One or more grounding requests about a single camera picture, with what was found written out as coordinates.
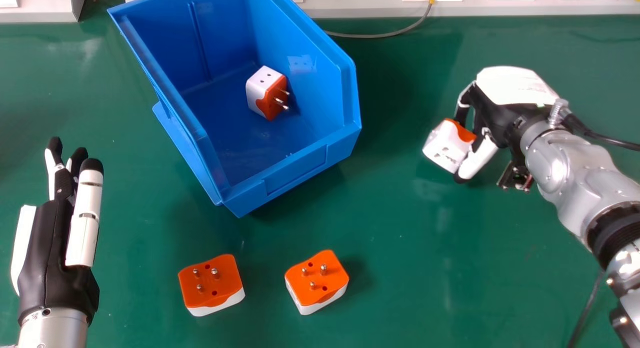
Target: robotic arm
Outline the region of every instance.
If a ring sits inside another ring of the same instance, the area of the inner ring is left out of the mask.
[[[18,348],[83,348],[100,295],[91,267],[103,165],[85,148],[63,165],[59,138],[48,143],[45,162],[49,201],[20,210],[11,260],[20,297]]]
[[[498,186],[529,191],[537,183],[562,225],[605,270],[619,298],[610,322],[624,346],[640,346],[640,185],[617,169],[606,149],[572,131],[640,150],[590,131],[535,72],[491,67],[460,94],[454,119],[441,122],[422,151],[462,183],[498,149],[510,149],[512,160]]]

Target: green table surface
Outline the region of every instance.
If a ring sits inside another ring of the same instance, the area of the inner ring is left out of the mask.
[[[9,265],[22,204],[47,199],[43,149],[62,137],[105,166],[91,347],[562,346],[598,272],[537,191],[495,186],[498,155],[459,186],[421,146],[475,74],[535,69],[592,128],[640,140],[640,17],[434,18],[405,36],[338,40],[358,71],[352,156],[237,219],[215,207],[151,112],[157,101],[105,13],[0,26],[0,343],[18,338]],[[410,20],[324,21],[381,32]],[[611,148],[640,179],[640,154]],[[331,248],[346,294],[298,314],[284,272]],[[192,317],[178,271],[233,254],[246,298]],[[601,289],[580,346],[618,346]]]

